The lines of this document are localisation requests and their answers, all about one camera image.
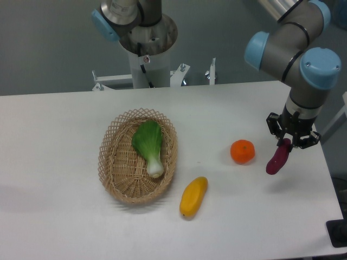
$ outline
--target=orange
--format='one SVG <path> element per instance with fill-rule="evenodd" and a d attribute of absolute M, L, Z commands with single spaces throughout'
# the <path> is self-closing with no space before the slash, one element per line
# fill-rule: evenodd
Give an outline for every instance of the orange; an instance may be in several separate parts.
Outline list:
<path fill-rule="evenodd" d="M 254 145 L 247 140 L 239 140 L 232 144 L 230 155 L 238 164 L 245 164 L 255 156 Z"/>

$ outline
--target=yellow mango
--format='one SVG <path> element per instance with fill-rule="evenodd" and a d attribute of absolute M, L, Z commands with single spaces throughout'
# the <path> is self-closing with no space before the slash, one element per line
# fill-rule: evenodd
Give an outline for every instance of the yellow mango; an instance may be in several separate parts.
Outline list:
<path fill-rule="evenodd" d="M 205 177 L 198 177 L 185 188 L 179 205 L 183 216 L 193 217 L 197 213 L 207 190 L 207 183 Z"/>

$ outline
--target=bok choy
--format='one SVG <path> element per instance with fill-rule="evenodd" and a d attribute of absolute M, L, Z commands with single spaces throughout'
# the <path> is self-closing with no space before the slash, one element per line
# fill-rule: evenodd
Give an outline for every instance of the bok choy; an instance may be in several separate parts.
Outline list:
<path fill-rule="evenodd" d="M 162 140 L 160 125 L 150 120 L 139 126 L 131 141 L 136 152 L 147 161 L 147 173 L 153 178 L 160 177 L 164 172 L 160 160 Z"/>

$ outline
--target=light blue joint cap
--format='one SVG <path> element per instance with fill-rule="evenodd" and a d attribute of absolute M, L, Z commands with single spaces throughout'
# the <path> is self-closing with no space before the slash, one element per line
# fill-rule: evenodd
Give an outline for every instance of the light blue joint cap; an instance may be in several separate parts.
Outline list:
<path fill-rule="evenodd" d="M 105 39 L 110 42 L 116 42 L 119 40 L 118 34 L 112 29 L 112 27 L 96 9 L 92 11 L 92 20 L 98 31 Z"/>
<path fill-rule="evenodd" d="M 267 32 L 257 32 L 252 39 L 250 39 L 246 47 L 245 61 L 258 71 L 260 70 L 260 64 L 268 37 L 269 33 Z"/>
<path fill-rule="evenodd" d="M 327 7 L 327 5 L 325 3 L 323 3 L 319 0 L 310 0 L 309 2 L 318 6 L 320 11 L 322 12 L 323 20 L 324 20 L 323 21 L 323 23 L 324 23 L 323 31 L 324 31 L 328 27 L 330 20 L 331 20 L 331 14 L 330 14 L 329 7 Z"/>
<path fill-rule="evenodd" d="M 308 50 L 300 61 L 300 72 L 313 87 L 321 90 L 333 88 L 341 71 L 341 60 L 329 49 Z"/>

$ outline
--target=fake fruit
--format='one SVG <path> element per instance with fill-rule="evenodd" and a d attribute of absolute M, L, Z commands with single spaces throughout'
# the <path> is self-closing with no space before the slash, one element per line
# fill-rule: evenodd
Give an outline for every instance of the fake fruit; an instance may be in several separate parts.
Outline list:
<path fill-rule="evenodd" d="M 283 139 L 283 143 L 277 148 L 275 155 L 266 165 L 266 172 L 270 175 L 278 171 L 286 164 L 291 148 L 291 141 L 288 138 Z"/>
<path fill-rule="evenodd" d="M 238 164 L 245 164 L 255 156 L 254 145 L 248 140 L 238 140 L 230 148 L 230 155 Z"/>
<path fill-rule="evenodd" d="M 197 213 L 205 196 L 207 184 L 205 177 L 198 177 L 185 188 L 179 205 L 179 211 L 183 216 L 193 217 Z"/>

